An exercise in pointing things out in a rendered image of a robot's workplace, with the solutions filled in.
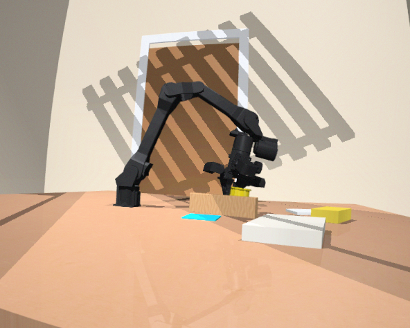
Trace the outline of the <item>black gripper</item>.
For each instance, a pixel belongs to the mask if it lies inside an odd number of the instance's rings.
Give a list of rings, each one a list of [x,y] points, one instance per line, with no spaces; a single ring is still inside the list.
[[[235,188],[246,188],[246,187],[261,187],[264,188],[266,181],[263,178],[260,178],[258,176],[254,176],[254,178],[252,178],[251,176],[245,176],[242,175],[241,173],[239,173],[239,171],[237,171],[236,169],[230,169],[231,166],[231,161],[233,160],[234,156],[240,153],[242,158],[246,158],[246,156],[250,156],[249,153],[240,151],[240,150],[232,150],[231,154],[229,154],[229,164],[228,167],[226,167],[224,169],[224,165],[216,163],[216,162],[207,162],[204,165],[204,172],[208,172],[208,173],[218,173],[220,174],[220,177],[217,177],[220,180],[221,186],[222,186],[222,192],[223,195],[230,195],[230,191],[231,191],[231,186],[233,184],[233,187]],[[235,180],[232,179],[235,178],[237,179],[236,182],[234,182]]]

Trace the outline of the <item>yellow block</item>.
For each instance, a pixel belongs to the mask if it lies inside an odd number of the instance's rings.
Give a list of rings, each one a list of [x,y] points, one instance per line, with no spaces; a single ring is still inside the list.
[[[352,208],[324,206],[311,209],[311,217],[325,217],[326,223],[340,224],[351,219]]]

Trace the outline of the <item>yellow cup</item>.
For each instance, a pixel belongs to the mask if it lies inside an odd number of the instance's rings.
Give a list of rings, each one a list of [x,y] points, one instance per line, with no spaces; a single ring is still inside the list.
[[[249,196],[249,191],[250,190],[244,189],[244,188],[231,187],[231,191],[230,191],[229,196],[245,196],[245,197],[248,197]]]

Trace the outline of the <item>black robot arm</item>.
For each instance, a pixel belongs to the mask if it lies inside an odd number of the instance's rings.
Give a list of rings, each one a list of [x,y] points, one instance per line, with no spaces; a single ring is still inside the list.
[[[258,124],[258,116],[254,112],[234,105],[201,81],[180,82],[176,84],[169,82],[161,88],[157,110],[138,150],[128,161],[121,174],[115,178],[116,204],[113,204],[113,206],[131,208],[141,206],[139,183],[145,179],[145,177],[149,176],[149,172],[153,166],[153,164],[150,163],[150,157],[161,130],[168,116],[177,105],[180,102],[193,98],[200,98],[204,102],[209,103],[228,116],[241,130],[239,131],[238,128],[235,128],[229,134],[235,137],[232,150],[240,150],[251,155],[254,142],[253,153],[255,157],[268,161],[274,161],[276,159],[278,139],[262,135]],[[230,169],[236,169],[242,175],[251,176],[252,178],[254,178],[255,174],[261,173],[261,162],[255,161],[255,163],[253,163],[250,161],[250,156],[246,156],[246,158],[240,156],[240,153],[234,156]]]

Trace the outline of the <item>white flat rectangle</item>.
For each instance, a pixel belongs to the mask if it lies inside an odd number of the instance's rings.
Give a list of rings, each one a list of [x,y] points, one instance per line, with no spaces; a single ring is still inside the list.
[[[291,212],[296,215],[310,215],[311,209],[286,209],[286,212]]]

